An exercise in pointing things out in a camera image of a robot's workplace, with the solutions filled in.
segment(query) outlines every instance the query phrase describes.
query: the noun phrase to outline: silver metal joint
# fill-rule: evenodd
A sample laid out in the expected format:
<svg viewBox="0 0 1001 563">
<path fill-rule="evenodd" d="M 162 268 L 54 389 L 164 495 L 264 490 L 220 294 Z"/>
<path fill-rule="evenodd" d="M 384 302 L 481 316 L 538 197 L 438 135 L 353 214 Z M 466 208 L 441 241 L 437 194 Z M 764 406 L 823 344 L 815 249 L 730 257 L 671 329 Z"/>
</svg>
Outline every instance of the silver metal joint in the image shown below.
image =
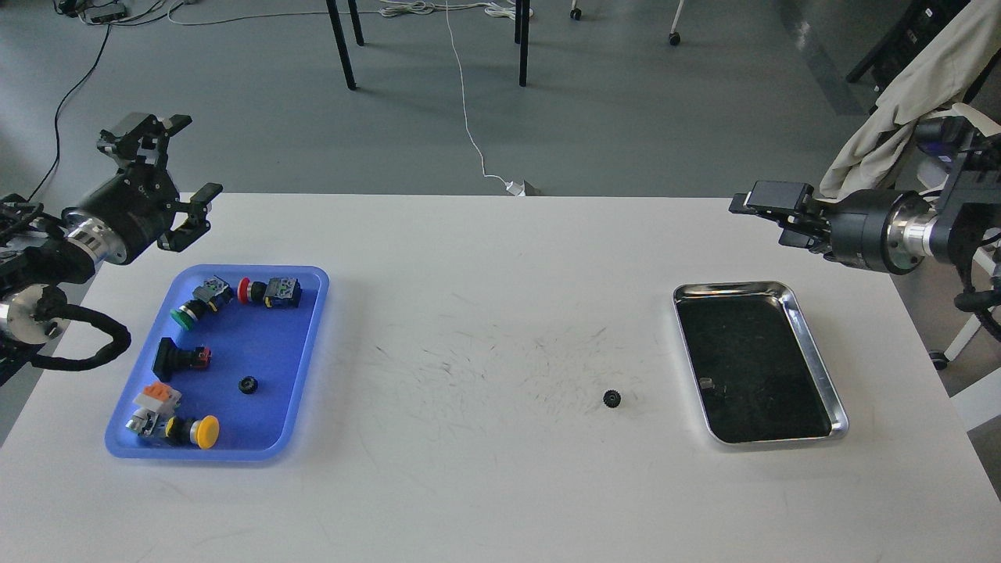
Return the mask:
<svg viewBox="0 0 1001 563">
<path fill-rule="evenodd" d="M 7 294 L 0 301 L 0 332 L 7 338 L 37 346 L 47 344 L 63 334 L 68 321 L 53 319 L 37 321 L 35 314 L 42 299 L 41 284 L 28 286 L 20 291 Z"/>
<path fill-rule="evenodd" d="M 187 315 L 188 317 L 190 317 L 191 321 L 194 321 L 195 323 L 198 322 L 198 317 L 195 316 L 195 314 L 194 314 L 193 311 L 191 311 L 190 309 L 187 308 L 187 305 L 182 305 L 182 306 L 178 307 L 177 311 L 179 311 L 179 312 L 183 313 L 184 315 Z"/>
<path fill-rule="evenodd" d="M 79 210 L 67 213 L 66 219 L 72 224 L 66 239 L 87 252 L 95 265 L 102 260 L 125 261 L 125 243 L 104 221 Z"/>
<path fill-rule="evenodd" d="M 930 239 L 937 220 L 935 209 L 913 199 L 895 209 L 886 226 L 886 249 L 897 267 L 910 271 L 932 255 Z"/>
</svg>

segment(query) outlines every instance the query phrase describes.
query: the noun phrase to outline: white wire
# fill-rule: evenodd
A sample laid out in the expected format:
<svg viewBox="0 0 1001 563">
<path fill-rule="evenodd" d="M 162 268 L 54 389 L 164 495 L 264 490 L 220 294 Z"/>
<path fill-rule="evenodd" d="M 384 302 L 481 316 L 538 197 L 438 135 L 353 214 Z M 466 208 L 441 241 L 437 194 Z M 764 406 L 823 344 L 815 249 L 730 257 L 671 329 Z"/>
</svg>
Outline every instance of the white wire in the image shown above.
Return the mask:
<svg viewBox="0 0 1001 563">
<path fill-rule="evenodd" d="M 470 8 L 482 8 L 483 12 L 493 18 L 510 18 L 515 19 L 515 0 L 507 0 L 510 6 L 502 6 L 496 2 L 474 2 L 471 4 L 456 4 L 454 6 L 448 5 L 447 2 L 444 4 L 435 4 L 434 2 L 400 2 L 396 0 L 379 0 L 383 4 L 388 4 L 378 10 L 358 10 L 359 14 L 379 14 L 384 18 L 393 18 L 396 16 L 402 16 L 405 14 L 416 14 L 416 15 L 428 15 L 434 12 L 449 12 L 451 10 L 468 10 Z M 167 20 L 171 23 L 177 25 L 215 25 L 219 23 L 229 23 L 240 20 L 249 20 L 256 18 L 273 18 L 280 16 L 316 16 L 316 15 L 326 15 L 329 12 L 282 12 L 278 14 L 259 14 L 251 16 L 239 16 L 235 18 L 228 18 L 224 20 L 217 21 L 203 21 L 203 22 L 182 22 L 175 20 L 172 16 L 177 9 L 184 6 L 184 0 L 178 0 L 176 4 L 167 10 Z M 348 12 L 340 12 L 341 15 L 345 15 Z M 529 10 L 529 17 L 535 14 L 535 10 Z"/>
<path fill-rule="evenodd" d="M 217 20 L 217 21 L 200 21 L 200 22 L 177 21 L 174 18 L 170 17 L 171 15 L 173 15 L 173 13 L 175 11 L 177 11 L 178 8 L 180 8 L 181 6 L 184 6 L 184 5 L 185 5 L 184 4 L 184 0 L 177 0 L 177 3 L 174 4 L 173 6 L 171 6 L 171 8 L 169 10 L 167 10 L 167 20 L 170 23 L 175 23 L 177 25 L 185 25 L 185 26 L 215 25 L 215 24 L 219 24 L 219 23 L 229 23 L 229 22 L 233 22 L 233 21 L 250 20 L 250 19 L 256 19 L 256 18 L 275 18 L 275 17 L 279 17 L 279 16 L 317 16 L 317 15 L 320 15 L 320 14 L 324 14 L 325 15 L 325 14 L 329 13 L 329 12 L 326 12 L 326 11 L 323 11 L 323 12 L 283 12 L 283 13 L 280 13 L 280 14 L 258 14 L 258 15 L 252 15 L 252 16 L 239 16 L 239 17 L 235 17 L 235 18 L 229 18 L 229 19 Z M 376 14 L 378 12 L 376 12 L 376 11 L 365 11 L 365 12 L 358 12 L 358 13 L 359 14 Z"/>
<path fill-rule="evenodd" d="M 500 6 L 496 2 L 472 2 L 470 4 L 455 4 L 451 6 L 446 1 L 444 4 L 434 2 L 400 2 L 396 0 L 379 0 L 383 4 L 389 4 L 384 8 L 379 8 L 378 12 L 382 17 L 391 18 L 404 14 L 416 14 L 426 16 L 434 12 L 450 12 L 452 10 L 468 10 L 470 8 L 482 8 L 483 12 L 491 18 L 515 19 L 515 0 L 508 0 L 508 6 Z M 531 17 L 535 10 L 529 10 Z"/>
<path fill-rule="evenodd" d="M 455 53 L 455 63 L 458 64 L 458 83 L 462 90 L 462 120 L 465 123 L 465 134 L 469 135 L 469 142 L 472 143 L 472 147 L 476 149 L 479 154 L 479 170 L 482 172 L 484 178 L 496 178 L 508 184 L 508 180 L 502 178 L 500 176 L 494 174 L 486 173 L 486 160 L 483 158 L 483 151 L 479 150 L 479 145 L 476 144 L 475 139 L 472 138 L 472 131 L 469 130 L 469 114 L 465 110 L 465 76 L 462 74 L 462 61 L 458 59 L 458 50 L 455 49 L 455 35 L 451 32 L 451 22 L 448 20 L 448 0 L 444 2 L 444 22 L 448 26 L 448 39 L 451 40 L 451 52 Z"/>
</svg>

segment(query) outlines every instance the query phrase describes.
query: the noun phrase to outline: yellow button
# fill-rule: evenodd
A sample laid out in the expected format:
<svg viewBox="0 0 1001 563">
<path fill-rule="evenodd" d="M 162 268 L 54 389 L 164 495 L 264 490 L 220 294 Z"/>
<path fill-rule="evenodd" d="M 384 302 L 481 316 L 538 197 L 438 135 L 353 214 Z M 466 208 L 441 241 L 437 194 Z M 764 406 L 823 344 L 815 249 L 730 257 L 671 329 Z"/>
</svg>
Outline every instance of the yellow button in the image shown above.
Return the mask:
<svg viewBox="0 0 1001 563">
<path fill-rule="evenodd" d="M 207 450 L 215 446 L 215 441 L 219 438 L 219 419 L 209 415 L 198 421 L 198 428 L 194 431 L 195 443 L 202 450 Z"/>
</svg>

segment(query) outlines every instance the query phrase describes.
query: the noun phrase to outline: blue tray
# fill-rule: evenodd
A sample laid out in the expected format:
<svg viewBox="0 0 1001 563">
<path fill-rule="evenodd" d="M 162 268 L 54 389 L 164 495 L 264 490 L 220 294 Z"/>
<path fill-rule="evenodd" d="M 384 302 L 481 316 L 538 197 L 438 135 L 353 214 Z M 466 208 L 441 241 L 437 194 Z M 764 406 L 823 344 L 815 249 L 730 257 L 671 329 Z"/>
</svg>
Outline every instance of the blue tray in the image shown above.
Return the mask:
<svg viewBox="0 0 1001 563">
<path fill-rule="evenodd" d="M 191 291 L 213 275 L 234 292 L 244 276 L 265 283 L 270 277 L 297 277 L 302 297 L 297 309 L 243 305 L 234 298 L 218 314 L 208 313 L 184 331 L 170 318 L 170 310 L 190 300 Z M 329 284 L 326 273 L 313 266 L 199 264 L 178 273 L 108 421 L 108 452 L 119 458 L 252 462 L 281 451 L 295 427 Z M 168 383 L 182 395 L 178 416 L 219 419 L 219 439 L 211 449 L 170 446 L 125 428 L 138 408 L 132 400 L 158 381 L 152 367 L 162 337 L 172 338 L 184 350 L 206 346 L 212 352 L 208 369 L 176 372 Z M 240 393 L 237 385 L 245 376 L 257 380 L 256 393 Z"/>
</svg>

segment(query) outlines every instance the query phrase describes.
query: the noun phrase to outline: power strip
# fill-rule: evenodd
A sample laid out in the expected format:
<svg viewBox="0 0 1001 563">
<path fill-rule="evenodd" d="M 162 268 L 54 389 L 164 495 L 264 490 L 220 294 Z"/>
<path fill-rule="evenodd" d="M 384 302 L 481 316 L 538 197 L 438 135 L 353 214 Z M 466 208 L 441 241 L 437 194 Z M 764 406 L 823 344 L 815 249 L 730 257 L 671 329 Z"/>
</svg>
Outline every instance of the power strip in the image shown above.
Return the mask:
<svg viewBox="0 0 1001 563">
<path fill-rule="evenodd" d="M 84 14 L 91 23 L 109 23 L 127 16 L 128 10 L 121 4 L 108 4 L 99 8 L 90 8 Z"/>
</svg>

